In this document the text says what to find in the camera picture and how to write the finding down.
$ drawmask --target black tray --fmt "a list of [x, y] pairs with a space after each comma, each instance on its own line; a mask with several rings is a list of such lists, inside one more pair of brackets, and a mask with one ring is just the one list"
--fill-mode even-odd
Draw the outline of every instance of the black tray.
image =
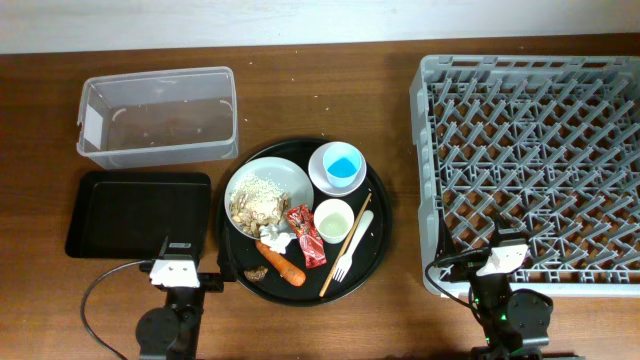
[[65, 251], [79, 258], [151, 259], [169, 237], [191, 243], [189, 252], [199, 256], [210, 204], [206, 174], [92, 171], [80, 181]]
[[[247, 162], [261, 157], [275, 156], [288, 159], [308, 172], [311, 155], [326, 142], [320, 139], [284, 141], [259, 151]], [[221, 251], [226, 250], [225, 255], [228, 256], [231, 271], [235, 273], [238, 281], [266, 300], [292, 306], [313, 306], [337, 300], [357, 289], [371, 276], [382, 261], [391, 240], [392, 217], [389, 197], [382, 181], [371, 166], [367, 164], [367, 177], [362, 185], [353, 193], [340, 199], [351, 205], [357, 216], [369, 191], [373, 195], [367, 209], [373, 211], [373, 221], [353, 255], [353, 265], [346, 277], [341, 283], [332, 281], [322, 298], [319, 297], [320, 289], [343, 243], [335, 245], [325, 243], [327, 264], [314, 269], [306, 269], [300, 246], [293, 242], [289, 244], [284, 257], [302, 269], [307, 276], [307, 280], [301, 287], [295, 287], [281, 278], [277, 270], [258, 252], [255, 240], [244, 236], [229, 222], [224, 209], [224, 198], [222, 198], [216, 214], [216, 235], [221, 247], [224, 247]], [[318, 204], [329, 198], [314, 186], [314, 210]], [[258, 283], [248, 281], [244, 276], [244, 270], [260, 265], [269, 268], [265, 279]]]

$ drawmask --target white wall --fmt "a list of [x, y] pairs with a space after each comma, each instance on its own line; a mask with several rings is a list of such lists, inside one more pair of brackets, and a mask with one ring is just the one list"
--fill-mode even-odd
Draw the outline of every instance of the white wall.
[[637, 0], [0, 0], [0, 53], [638, 31]]

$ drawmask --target cup with blue liquid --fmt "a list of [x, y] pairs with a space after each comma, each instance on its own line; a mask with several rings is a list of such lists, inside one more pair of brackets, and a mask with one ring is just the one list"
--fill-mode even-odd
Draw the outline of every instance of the cup with blue liquid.
[[344, 188], [356, 179], [362, 167], [362, 155], [353, 145], [335, 142], [324, 153], [322, 164], [329, 183], [336, 188]]

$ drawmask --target cup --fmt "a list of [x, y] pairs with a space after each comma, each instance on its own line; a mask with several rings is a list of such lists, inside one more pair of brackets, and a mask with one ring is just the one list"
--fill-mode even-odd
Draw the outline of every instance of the cup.
[[324, 153], [322, 165], [329, 184], [345, 188], [356, 179], [362, 167], [362, 154], [353, 145], [337, 141]]
[[339, 199], [323, 201], [313, 213], [313, 222], [322, 240], [338, 244], [347, 237], [355, 221], [353, 210]]

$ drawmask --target candy wrapper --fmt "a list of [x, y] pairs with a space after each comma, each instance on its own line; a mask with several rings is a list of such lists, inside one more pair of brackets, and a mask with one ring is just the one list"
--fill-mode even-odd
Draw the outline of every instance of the candy wrapper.
[[313, 224], [313, 214], [306, 205], [300, 205], [287, 212], [287, 221], [298, 236], [307, 269], [327, 263], [322, 247], [322, 239]]

